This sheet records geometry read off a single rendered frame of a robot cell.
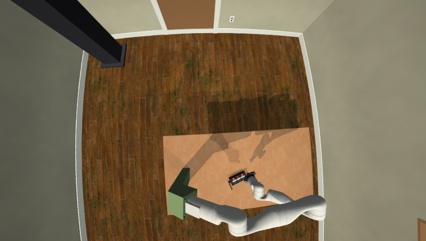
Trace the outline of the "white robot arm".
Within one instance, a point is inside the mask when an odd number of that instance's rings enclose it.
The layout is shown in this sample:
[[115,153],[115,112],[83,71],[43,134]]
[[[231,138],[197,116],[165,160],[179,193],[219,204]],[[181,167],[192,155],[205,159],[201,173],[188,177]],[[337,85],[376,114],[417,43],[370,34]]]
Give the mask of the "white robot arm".
[[248,178],[248,184],[257,200],[271,201],[278,205],[269,206],[254,217],[247,218],[246,213],[236,207],[219,205],[196,196],[190,196],[185,203],[185,213],[202,218],[213,224],[228,223],[229,232],[234,236],[245,236],[257,231],[279,227],[292,223],[301,214],[314,219],[326,217],[326,201],[319,195],[309,195],[293,200],[286,194],[269,189],[264,194],[264,185],[254,176]]

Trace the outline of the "black power strip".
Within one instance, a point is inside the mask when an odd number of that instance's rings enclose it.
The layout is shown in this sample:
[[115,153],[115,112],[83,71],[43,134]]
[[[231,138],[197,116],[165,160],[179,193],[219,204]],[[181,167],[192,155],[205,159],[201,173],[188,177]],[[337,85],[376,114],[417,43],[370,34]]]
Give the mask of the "black power strip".
[[[239,182],[244,181],[244,179],[245,179],[246,176],[247,175],[246,175],[245,171],[242,171],[242,172],[240,172],[240,173],[238,173],[236,175],[233,175],[233,176],[229,177],[230,181],[228,181],[228,183],[229,183],[229,185],[231,183],[232,186],[233,186],[233,185],[235,185],[235,184],[237,184]],[[231,187],[231,185],[230,185],[230,187]]]

